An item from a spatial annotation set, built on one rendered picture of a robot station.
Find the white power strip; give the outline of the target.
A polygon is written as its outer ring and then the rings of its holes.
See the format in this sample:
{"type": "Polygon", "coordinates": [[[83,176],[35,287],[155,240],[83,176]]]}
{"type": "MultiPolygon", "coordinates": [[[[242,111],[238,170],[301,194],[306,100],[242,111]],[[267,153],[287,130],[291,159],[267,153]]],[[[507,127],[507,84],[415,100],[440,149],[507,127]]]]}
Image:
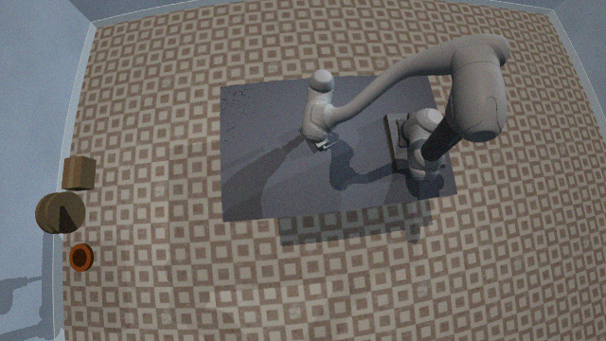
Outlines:
{"type": "Polygon", "coordinates": [[[329,141],[328,141],[328,139],[326,138],[326,139],[325,139],[323,142],[321,142],[321,143],[318,143],[318,144],[313,143],[313,144],[314,144],[314,146],[316,147],[316,149],[317,149],[317,150],[318,150],[318,149],[320,149],[320,148],[323,148],[323,149],[325,150],[326,148],[328,148],[328,147],[330,147],[331,145],[333,145],[333,143],[332,143],[332,144],[330,144],[330,145],[328,145],[328,146],[326,147],[325,145],[327,145],[328,143],[329,143],[329,141]],[[325,144],[325,143],[326,143],[326,144],[325,144]],[[317,148],[317,147],[319,147],[319,148],[317,148]]]}

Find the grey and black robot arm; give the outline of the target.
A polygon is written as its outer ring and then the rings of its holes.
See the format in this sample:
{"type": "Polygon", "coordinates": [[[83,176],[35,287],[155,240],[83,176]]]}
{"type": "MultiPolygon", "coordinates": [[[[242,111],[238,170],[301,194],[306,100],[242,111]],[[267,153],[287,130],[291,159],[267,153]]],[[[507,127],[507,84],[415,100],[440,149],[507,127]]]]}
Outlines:
{"type": "Polygon", "coordinates": [[[332,74],[316,70],[309,81],[303,135],[311,143],[321,143],[338,124],[359,115],[399,81],[415,76],[451,75],[452,90],[445,117],[436,109],[425,108],[414,115],[408,113],[407,121],[396,120],[399,147],[409,147],[411,176],[415,181],[432,182],[444,153],[461,139],[480,143],[501,134],[508,103],[500,66],[507,62],[508,56],[508,40],[501,35],[455,38],[394,63],[342,107],[331,104],[332,74]],[[422,139],[427,139],[426,144],[422,139]]]}

